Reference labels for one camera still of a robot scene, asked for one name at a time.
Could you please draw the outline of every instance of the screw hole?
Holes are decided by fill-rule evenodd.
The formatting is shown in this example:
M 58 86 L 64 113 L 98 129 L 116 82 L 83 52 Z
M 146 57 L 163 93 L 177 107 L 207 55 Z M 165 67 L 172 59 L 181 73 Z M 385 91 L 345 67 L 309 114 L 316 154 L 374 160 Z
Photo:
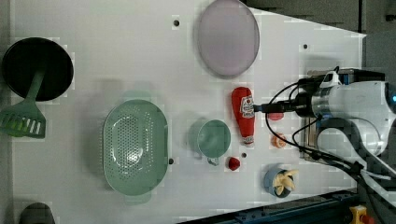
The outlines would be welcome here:
M 179 20 L 175 20 L 175 21 L 174 21 L 174 25 L 175 25 L 176 27 L 178 27 L 178 26 L 180 25 L 180 21 L 179 21 Z

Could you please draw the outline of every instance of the black frying pan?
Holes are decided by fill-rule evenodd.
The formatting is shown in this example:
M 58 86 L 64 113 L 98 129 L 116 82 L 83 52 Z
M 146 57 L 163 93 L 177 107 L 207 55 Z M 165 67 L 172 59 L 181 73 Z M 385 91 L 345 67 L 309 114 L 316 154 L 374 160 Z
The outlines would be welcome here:
M 49 101 L 59 97 L 72 83 L 73 64 L 67 52 L 48 39 L 26 38 L 10 47 L 2 63 L 5 82 L 25 98 L 41 62 L 47 69 L 36 100 Z

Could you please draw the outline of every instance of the pink plate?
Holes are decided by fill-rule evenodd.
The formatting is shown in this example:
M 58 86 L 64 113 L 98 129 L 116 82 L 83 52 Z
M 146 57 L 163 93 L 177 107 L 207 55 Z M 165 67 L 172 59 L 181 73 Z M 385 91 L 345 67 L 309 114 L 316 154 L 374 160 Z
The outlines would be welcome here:
M 253 64 L 259 51 L 259 28 L 238 0 L 217 0 L 198 24 L 198 48 L 206 65 L 223 76 L 237 76 Z

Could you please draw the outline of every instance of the mug handle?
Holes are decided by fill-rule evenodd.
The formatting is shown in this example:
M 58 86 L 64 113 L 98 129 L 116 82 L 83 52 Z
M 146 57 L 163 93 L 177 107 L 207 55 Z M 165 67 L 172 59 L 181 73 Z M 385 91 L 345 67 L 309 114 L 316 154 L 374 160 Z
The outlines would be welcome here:
M 219 158 L 207 158 L 207 162 L 209 162 L 209 164 L 214 165 L 214 166 L 218 166 L 219 165 Z

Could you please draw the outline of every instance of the green mug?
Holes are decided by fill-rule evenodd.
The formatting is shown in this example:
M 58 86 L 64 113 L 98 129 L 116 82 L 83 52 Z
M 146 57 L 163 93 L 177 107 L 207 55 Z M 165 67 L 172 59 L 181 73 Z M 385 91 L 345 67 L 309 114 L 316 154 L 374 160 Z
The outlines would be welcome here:
M 231 144 L 230 129 L 218 119 L 199 119 L 189 134 L 191 147 L 207 157 L 207 162 L 219 165 L 219 157 L 224 155 Z

